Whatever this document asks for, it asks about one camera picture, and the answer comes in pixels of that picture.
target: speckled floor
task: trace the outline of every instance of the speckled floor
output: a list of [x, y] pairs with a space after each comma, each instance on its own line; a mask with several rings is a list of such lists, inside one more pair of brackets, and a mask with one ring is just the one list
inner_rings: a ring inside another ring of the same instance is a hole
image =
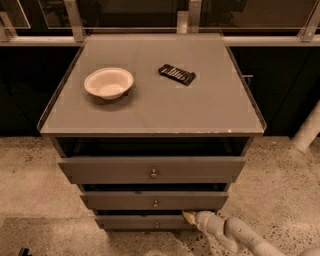
[[[0, 255], [234, 255], [200, 232], [104, 232], [56, 165], [47, 139], [0, 138]], [[320, 247], [320, 138], [307, 152], [256, 138], [220, 211], [286, 255]], [[251, 255], [247, 250], [239, 255]]]

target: drawer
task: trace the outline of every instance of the drawer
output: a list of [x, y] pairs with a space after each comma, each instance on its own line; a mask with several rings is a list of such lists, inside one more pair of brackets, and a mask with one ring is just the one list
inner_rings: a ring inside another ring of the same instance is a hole
[[221, 209], [227, 192], [211, 191], [119, 191], [83, 192], [91, 210], [206, 210]]
[[73, 184], [230, 183], [244, 157], [71, 157], [58, 164]]
[[241, 156], [249, 137], [58, 137], [62, 151], [71, 156]]
[[172, 230], [195, 229], [181, 215], [152, 215], [152, 216], [101, 216], [95, 221], [101, 229], [112, 230]]

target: white bowl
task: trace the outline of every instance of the white bowl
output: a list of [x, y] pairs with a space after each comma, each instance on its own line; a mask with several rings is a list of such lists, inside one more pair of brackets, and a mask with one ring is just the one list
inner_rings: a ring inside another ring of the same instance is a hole
[[106, 100], [119, 98], [130, 89], [133, 76], [122, 68], [103, 68], [91, 73], [84, 81], [84, 88], [92, 95]]

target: white pipe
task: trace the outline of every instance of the white pipe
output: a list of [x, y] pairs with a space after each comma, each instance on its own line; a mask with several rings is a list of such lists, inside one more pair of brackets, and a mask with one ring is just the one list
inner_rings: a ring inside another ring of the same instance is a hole
[[292, 139], [295, 147], [305, 151], [320, 133], [320, 100]]

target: black wall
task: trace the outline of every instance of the black wall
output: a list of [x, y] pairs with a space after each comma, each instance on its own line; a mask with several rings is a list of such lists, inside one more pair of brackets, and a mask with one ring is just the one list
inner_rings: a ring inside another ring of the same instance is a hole
[[232, 48], [267, 122], [265, 135], [294, 136], [320, 99], [320, 48]]
[[37, 136], [36, 125], [78, 48], [0, 47], [0, 136]]

